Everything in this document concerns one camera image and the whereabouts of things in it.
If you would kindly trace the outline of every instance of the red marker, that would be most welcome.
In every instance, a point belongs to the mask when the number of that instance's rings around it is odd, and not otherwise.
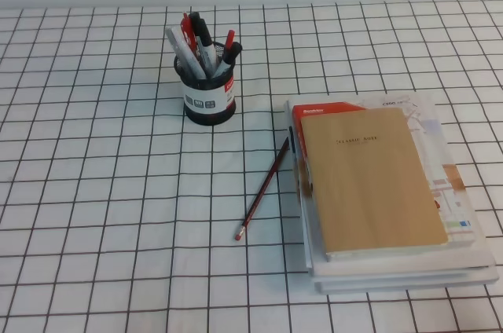
[[[227,40],[226,40],[226,49],[229,50],[230,46],[233,44],[234,41],[234,30],[230,30],[229,33],[227,34]]]
[[[186,13],[183,13],[183,19],[180,23],[180,27],[182,27],[183,37],[185,37],[187,44],[189,44],[189,48],[192,50],[192,53],[196,55],[196,36],[194,35],[194,30],[192,28],[190,18]]]

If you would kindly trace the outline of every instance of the red pencil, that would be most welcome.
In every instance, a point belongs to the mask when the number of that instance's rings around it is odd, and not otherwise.
[[[281,161],[283,160],[286,152],[288,151],[288,145],[289,141],[288,137],[286,137],[285,142],[281,146],[281,150],[279,151],[279,153],[276,156],[276,159],[274,160],[273,166],[270,168],[269,173],[267,174],[266,180],[264,180],[262,186],[260,187],[259,193],[253,200],[250,210],[248,210],[248,212],[246,213],[243,223],[241,224],[239,230],[237,231],[237,234],[234,237],[236,241],[241,240],[244,231],[246,231],[246,228],[248,227],[248,224],[250,223],[250,220],[252,219],[255,210],[257,210],[257,207],[259,206],[260,200],[262,199],[264,193],[266,192],[267,186],[269,185],[271,178],[273,178],[274,174],[277,172],[278,168],[281,165]]]

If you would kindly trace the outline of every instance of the book cover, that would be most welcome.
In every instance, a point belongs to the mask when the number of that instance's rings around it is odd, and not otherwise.
[[[301,118],[327,253],[447,242],[400,108]]]

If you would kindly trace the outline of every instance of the book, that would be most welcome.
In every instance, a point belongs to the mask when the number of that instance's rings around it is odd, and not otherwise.
[[[298,134],[299,151],[296,156],[298,186],[305,196],[310,195],[307,172],[307,154],[300,120],[308,115],[351,112],[370,108],[401,108],[407,118],[410,133],[419,153],[424,173],[428,179],[444,229],[449,237],[449,247],[468,246],[475,241],[472,223],[467,215],[470,203],[466,198],[463,181],[447,151],[442,128],[435,117],[435,109],[425,98],[426,93],[370,94],[338,101],[334,97],[303,95],[287,102],[287,112],[292,117],[291,128]]]
[[[416,145],[427,144],[426,147],[418,149],[421,162],[426,159],[430,164],[439,164],[439,167],[436,167],[440,171],[436,175],[425,170],[431,190],[441,195],[444,192],[450,192],[456,201],[447,206],[445,200],[435,197],[435,201],[440,204],[439,212],[442,222],[445,224],[444,219],[448,219],[447,221],[451,223],[449,226],[444,225],[446,231],[449,232],[450,241],[447,245],[437,246],[442,249],[404,251],[399,255],[397,251],[379,251],[378,255],[367,252],[363,255],[327,258],[314,200],[309,189],[309,193],[305,193],[300,187],[303,154],[300,150],[299,132],[296,129],[293,111],[299,106],[311,104],[325,109],[330,104],[339,102],[357,104],[363,108],[400,107],[404,111]],[[333,294],[375,291],[381,288],[403,290],[411,287],[484,284],[498,279],[494,256],[486,245],[485,236],[471,208],[467,192],[458,177],[459,173],[454,172],[455,177],[452,175],[447,177],[443,169],[444,166],[448,166],[452,168],[451,170],[455,170],[456,166],[447,149],[429,93],[390,93],[387,95],[372,93],[354,96],[347,101],[344,97],[307,94],[294,96],[286,101],[285,115],[290,132],[291,154],[303,227],[302,250],[305,254],[309,276],[319,292]],[[456,188],[450,184],[451,180],[457,183]],[[356,282],[348,287],[349,280]]]
[[[301,124],[328,254],[447,243],[401,109],[311,115]]]

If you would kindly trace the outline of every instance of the notebook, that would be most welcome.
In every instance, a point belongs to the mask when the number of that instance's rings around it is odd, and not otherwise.
[[[301,123],[327,254],[447,243],[402,109]]]

